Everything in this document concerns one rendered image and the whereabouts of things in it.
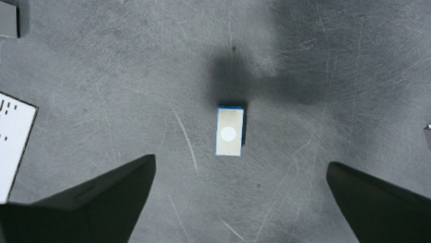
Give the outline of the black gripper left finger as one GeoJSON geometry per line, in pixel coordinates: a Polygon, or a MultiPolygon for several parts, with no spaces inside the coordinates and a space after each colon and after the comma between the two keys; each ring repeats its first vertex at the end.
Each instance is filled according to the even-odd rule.
{"type": "Polygon", "coordinates": [[[146,154],[31,204],[0,201],[0,243],[128,243],[155,175],[146,154]]]}

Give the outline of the white flat card with black marks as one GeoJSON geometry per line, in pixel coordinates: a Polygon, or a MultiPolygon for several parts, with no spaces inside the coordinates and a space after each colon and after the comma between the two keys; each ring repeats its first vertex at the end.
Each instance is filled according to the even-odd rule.
{"type": "Polygon", "coordinates": [[[0,201],[7,201],[38,108],[0,92],[0,201]]]}

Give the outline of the blue rectangular block with black label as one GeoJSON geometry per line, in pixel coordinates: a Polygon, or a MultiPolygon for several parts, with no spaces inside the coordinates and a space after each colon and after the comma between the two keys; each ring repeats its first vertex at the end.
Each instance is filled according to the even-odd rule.
{"type": "Polygon", "coordinates": [[[216,155],[240,156],[243,113],[241,106],[218,105],[216,155]]]}

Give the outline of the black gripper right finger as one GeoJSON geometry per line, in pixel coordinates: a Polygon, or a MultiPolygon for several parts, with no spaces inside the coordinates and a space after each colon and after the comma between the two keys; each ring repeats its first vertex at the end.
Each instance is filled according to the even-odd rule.
{"type": "Polygon", "coordinates": [[[326,180],[359,243],[431,243],[431,199],[340,162],[326,180]]]}

